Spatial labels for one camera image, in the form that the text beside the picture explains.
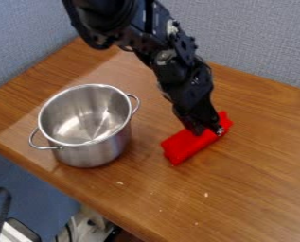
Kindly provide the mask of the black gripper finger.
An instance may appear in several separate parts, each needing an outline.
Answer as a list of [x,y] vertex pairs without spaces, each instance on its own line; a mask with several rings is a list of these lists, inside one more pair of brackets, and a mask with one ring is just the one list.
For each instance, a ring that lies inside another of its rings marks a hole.
[[210,123],[208,125],[208,129],[217,135],[222,136],[224,134],[224,127],[220,123]]
[[190,122],[186,124],[186,129],[189,130],[189,132],[194,135],[194,136],[200,136],[204,131],[205,131],[205,127],[196,122]]

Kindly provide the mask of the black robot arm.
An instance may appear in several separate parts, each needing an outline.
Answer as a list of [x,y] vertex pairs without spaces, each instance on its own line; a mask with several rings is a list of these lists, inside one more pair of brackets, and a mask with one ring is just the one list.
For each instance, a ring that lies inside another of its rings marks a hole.
[[158,0],[61,0],[71,25],[98,50],[118,46],[157,77],[162,96],[185,128],[198,136],[224,133],[212,104],[212,68],[196,54],[196,38]]

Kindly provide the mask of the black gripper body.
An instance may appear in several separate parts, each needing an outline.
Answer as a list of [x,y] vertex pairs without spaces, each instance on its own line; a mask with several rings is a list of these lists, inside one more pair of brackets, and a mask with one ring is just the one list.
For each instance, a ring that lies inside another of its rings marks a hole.
[[210,101],[212,68],[202,60],[190,66],[177,60],[158,60],[155,75],[164,96],[173,103],[173,112],[185,126],[216,127],[220,123]]

